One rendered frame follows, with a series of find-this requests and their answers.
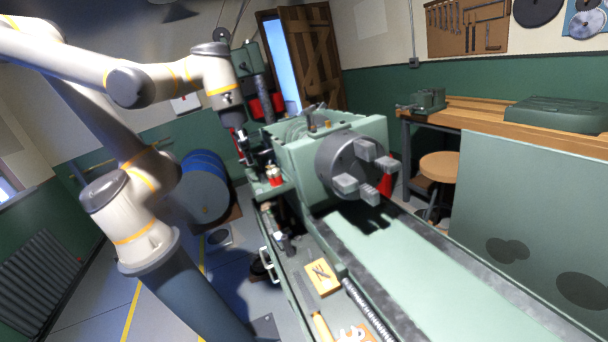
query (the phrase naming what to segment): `concrete floor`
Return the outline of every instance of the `concrete floor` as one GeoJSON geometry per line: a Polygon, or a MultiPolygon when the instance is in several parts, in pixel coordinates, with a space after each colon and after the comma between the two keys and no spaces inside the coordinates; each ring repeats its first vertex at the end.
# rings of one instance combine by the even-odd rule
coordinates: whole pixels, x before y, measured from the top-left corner
{"type": "MultiPolygon", "coordinates": [[[[284,342],[304,342],[300,325],[279,285],[251,283],[249,262],[264,245],[252,208],[248,185],[237,189],[243,217],[232,221],[234,243],[204,256],[207,279],[243,323],[272,313],[284,342]]],[[[159,205],[157,217],[180,229],[182,246],[198,264],[201,236],[192,236],[186,224],[159,205]]],[[[61,313],[47,342],[198,342],[194,331],[167,309],[145,286],[139,292],[124,339],[125,323],[138,280],[120,274],[115,250],[107,242],[61,313]]]]}

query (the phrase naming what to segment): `stool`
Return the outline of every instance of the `stool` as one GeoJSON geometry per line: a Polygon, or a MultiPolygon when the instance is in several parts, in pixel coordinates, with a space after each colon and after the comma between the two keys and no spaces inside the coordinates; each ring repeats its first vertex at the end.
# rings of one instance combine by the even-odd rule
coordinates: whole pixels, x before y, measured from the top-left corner
{"type": "Polygon", "coordinates": [[[422,173],[426,178],[440,183],[439,186],[435,186],[435,189],[433,189],[429,207],[424,211],[422,216],[422,219],[425,222],[427,222],[431,216],[439,188],[441,188],[441,192],[439,194],[438,202],[441,203],[445,184],[456,184],[459,157],[460,153],[458,152],[441,151],[427,154],[420,159],[420,173],[422,173]]]}

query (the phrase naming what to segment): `tool holder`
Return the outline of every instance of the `tool holder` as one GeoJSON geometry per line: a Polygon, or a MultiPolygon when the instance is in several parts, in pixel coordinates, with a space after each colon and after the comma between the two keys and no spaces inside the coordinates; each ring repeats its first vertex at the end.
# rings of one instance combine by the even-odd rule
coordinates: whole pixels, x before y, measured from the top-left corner
{"type": "Polygon", "coordinates": [[[424,4],[429,58],[507,52],[512,0],[424,4]]]}

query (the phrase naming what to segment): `white wall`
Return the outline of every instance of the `white wall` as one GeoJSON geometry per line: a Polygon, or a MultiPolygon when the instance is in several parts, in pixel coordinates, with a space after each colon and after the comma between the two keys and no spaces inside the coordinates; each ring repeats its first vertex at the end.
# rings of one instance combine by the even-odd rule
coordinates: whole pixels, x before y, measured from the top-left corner
{"type": "MultiPolygon", "coordinates": [[[[412,0],[416,55],[421,62],[429,60],[426,43],[427,26],[423,7],[427,2],[430,2],[430,0],[412,0]]],[[[608,34],[599,34],[585,41],[562,37],[562,27],[568,4],[572,5],[572,0],[565,0],[564,6],[557,17],[547,25],[536,29],[524,29],[511,16],[509,46],[506,54],[456,58],[607,50],[608,34]]],[[[412,57],[408,1],[331,0],[330,5],[342,69],[407,63],[408,59],[412,57]],[[382,13],[381,11],[374,10],[364,20],[357,20],[355,13],[357,10],[361,11],[365,9],[366,6],[374,8],[384,6],[385,11],[382,13]],[[364,33],[376,33],[377,35],[367,37],[368,35],[361,35],[361,31],[364,33]]]]}
{"type": "Polygon", "coordinates": [[[23,127],[19,125],[2,98],[0,98],[0,117],[23,145],[23,150],[2,158],[23,186],[29,188],[53,177],[55,173],[27,136],[23,127]]]}
{"type": "MultiPolygon", "coordinates": [[[[261,44],[260,35],[256,34],[256,11],[303,2],[251,0],[232,46],[240,47],[254,34],[261,44]]],[[[162,22],[172,5],[152,5],[145,0],[4,0],[0,3],[0,12],[6,14],[55,21],[65,31],[70,45],[136,62],[156,63],[181,59],[190,53],[192,46],[211,41],[216,25],[232,30],[243,1],[180,0],[177,4],[200,14],[167,24],[162,22]]],[[[38,73],[0,64],[0,96],[50,166],[101,147],[38,73]]],[[[208,107],[204,93],[199,92],[199,97],[203,106],[208,107]]],[[[135,132],[176,119],[168,102],[142,110],[115,108],[135,132]]]]}

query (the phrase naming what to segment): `radiator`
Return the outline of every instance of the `radiator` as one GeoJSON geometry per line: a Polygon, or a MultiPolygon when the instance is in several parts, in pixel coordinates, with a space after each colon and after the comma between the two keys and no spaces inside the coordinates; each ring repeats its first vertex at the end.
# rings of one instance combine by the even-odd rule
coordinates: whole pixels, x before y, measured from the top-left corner
{"type": "Polygon", "coordinates": [[[80,262],[41,229],[0,266],[0,321],[34,338],[80,268],[80,262]]]}

